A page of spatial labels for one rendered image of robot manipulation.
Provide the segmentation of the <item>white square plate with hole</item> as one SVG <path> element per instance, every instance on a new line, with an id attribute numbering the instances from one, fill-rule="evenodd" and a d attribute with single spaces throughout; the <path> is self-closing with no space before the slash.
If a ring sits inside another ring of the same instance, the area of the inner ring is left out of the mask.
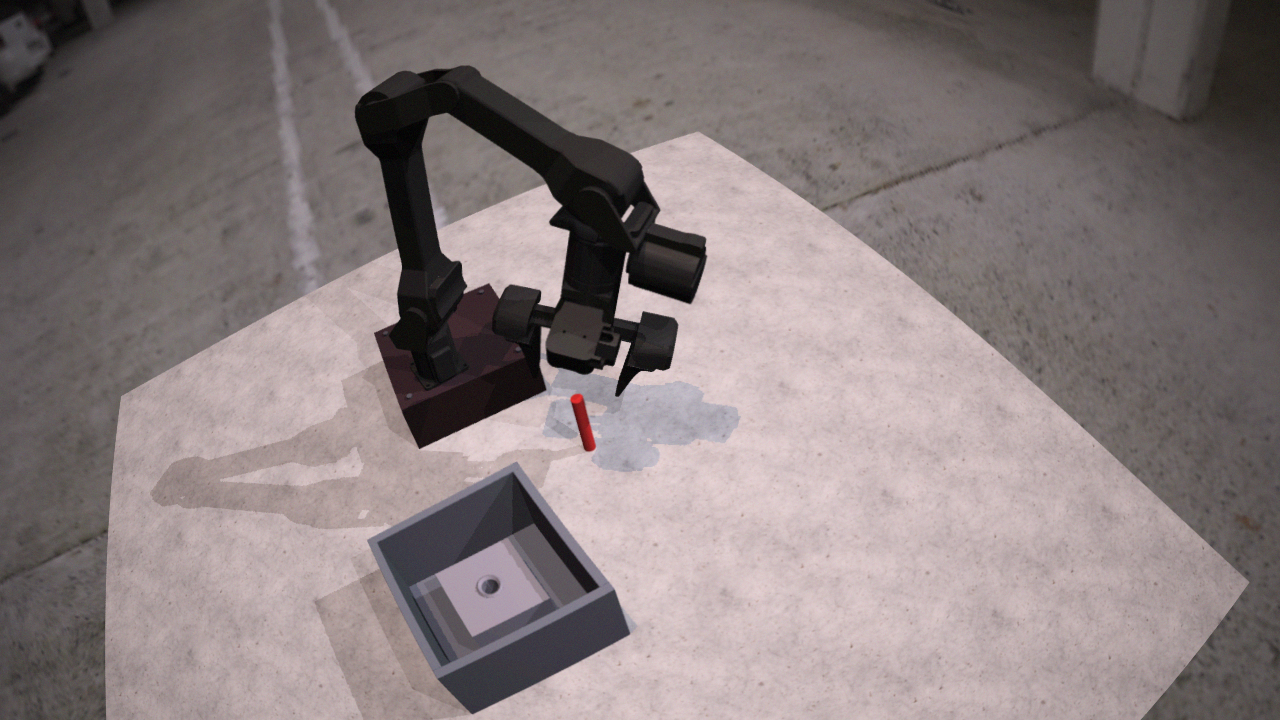
<path id="1" fill-rule="evenodd" d="M 508 538 L 435 575 L 480 648 L 556 611 Z"/>

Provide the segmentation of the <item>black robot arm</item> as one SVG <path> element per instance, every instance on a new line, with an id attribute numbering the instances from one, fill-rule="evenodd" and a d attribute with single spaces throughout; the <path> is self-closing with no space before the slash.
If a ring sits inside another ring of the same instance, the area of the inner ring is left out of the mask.
<path id="1" fill-rule="evenodd" d="M 657 224 L 660 211 L 643 164 L 602 138 L 564 129 L 480 76 L 474 67 L 401 70 L 355 106 L 358 132 L 380 160 L 402 272 L 401 320 L 389 334 L 411 351 L 426 391 L 468 370 L 454 348 L 449 316 L 465 296 L 461 261 L 439 246 L 422 158 L 428 119 L 451 114 L 527 164 L 562 208 L 549 224 L 570 231 L 566 273 L 586 284 L 618 281 L 692 304 L 707 265 L 707 238 Z M 634 206 L 625 223 L 625 211 Z M 581 306 L 561 297 L 547 334 L 547 363 L 582 375 L 614 366 L 621 334 L 605 299 Z M 605 304 L 604 304 L 605 302 Z"/>

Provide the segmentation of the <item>red peg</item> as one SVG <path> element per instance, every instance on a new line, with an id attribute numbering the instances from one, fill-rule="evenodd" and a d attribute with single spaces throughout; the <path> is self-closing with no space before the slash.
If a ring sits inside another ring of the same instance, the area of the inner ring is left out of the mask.
<path id="1" fill-rule="evenodd" d="M 596 448 L 596 445 L 593 436 L 591 424 L 588 420 L 588 413 L 582 401 L 582 395 L 573 395 L 571 397 L 571 404 L 579 425 L 579 432 L 582 439 L 582 447 L 586 451 L 594 451 Z"/>

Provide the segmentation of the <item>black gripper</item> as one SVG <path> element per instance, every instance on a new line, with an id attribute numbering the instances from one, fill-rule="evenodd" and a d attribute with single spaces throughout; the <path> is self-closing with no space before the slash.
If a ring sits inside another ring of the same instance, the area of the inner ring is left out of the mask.
<path id="1" fill-rule="evenodd" d="M 605 299 L 614 314 L 621 278 L 622 275 L 611 284 L 586 284 L 570 277 L 564 268 L 561 297 L 573 299 L 581 306 Z M 539 304 L 540 300 L 540 290 L 509 284 L 500 295 L 492 318 L 492 331 L 495 334 L 520 345 L 535 379 L 541 363 L 541 327 L 550 328 L 556 310 Z M 669 369 L 678 332 L 678 322 L 673 316 L 643 311 L 639 323 L 614 318 L 613 328 L 614 333 L 622 336 L 621 341 L 631 343 L 620 373 L 616 397 L 620 397 L 639 372 Z"/>

